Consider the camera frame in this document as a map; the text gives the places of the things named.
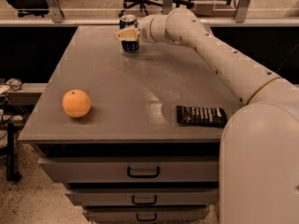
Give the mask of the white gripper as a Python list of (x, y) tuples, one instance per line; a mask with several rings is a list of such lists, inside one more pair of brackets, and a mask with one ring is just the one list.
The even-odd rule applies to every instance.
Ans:
[(139, 20), (138, 28), (129, 26), (120, 29), (114, 34), (118, 41), (133, 42), (140, 38), (149, 43), (155, 42), (169, 42), (170, 38), (166, 32), (166, 15), (148, 15)]

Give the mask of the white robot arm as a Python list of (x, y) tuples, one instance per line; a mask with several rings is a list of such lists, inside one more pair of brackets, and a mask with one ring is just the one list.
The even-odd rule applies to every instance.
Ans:
[(185, 8), (149, 15), (115, 37), (193, 49), (242, 105), (221, 136), (220, 224), (299, 224), (299, 88), (219, 40)]

